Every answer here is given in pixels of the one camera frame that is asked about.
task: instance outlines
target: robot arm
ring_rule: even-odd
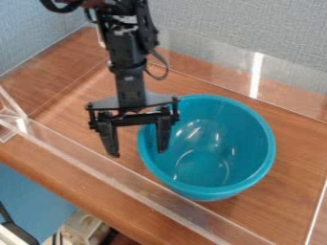
[[[52,0],[41,0],[55,12],[85,8],[89,22],[97,24],[109,53],[108,69],[115,75],[116,96],[88,103],[89,127],[99,132],[105,151],[119,157],[117,127],[153,123],[157,129],[157,150],[168,147],[171,126],[179,121],[178,98],[145,90],[144,72],[155,79],[164,79],[168,65],[155,51],[159,31],[153,25],[147,0],[57,0],[67,3],[59,9]],[[156,77],[147,69],[147,56],[152,54],[164,64],[166,73]],[[140,113],[152,106],[157,111]]]

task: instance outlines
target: black cable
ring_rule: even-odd
[[[3,205],[3,203],[0,202],[0,215],[3,215],[4,219],[5,219],[5,222],[9,222],[9,223],[15,223],[7,209],[5,209],[5,206]]]
[[[149,52],[149,54],[163,63],[164,68],[166,68],[166,71],[164,71],[164,74],[160,77],[157,77],[156,75],[153,75],[151,73],[151,71],[148,70],[148,68],[145,68],[145,73],[149,75],[151,78],[153,78],[156,80],[164,80],[167,78],[168,72],[170,72],[168,63],[167,63],[166,59],[161,57],[161,55],[155,50],[152,50]]]

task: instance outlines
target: blue plastic bowl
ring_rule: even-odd
[[[191,95],[179,103],[180,122],[170,147],[157,152],[156,126],[137,134],[141,160],[160,181],[196,201],[223,200],[250,188],[275,161],[276,142],[270,125],[236,100]]]

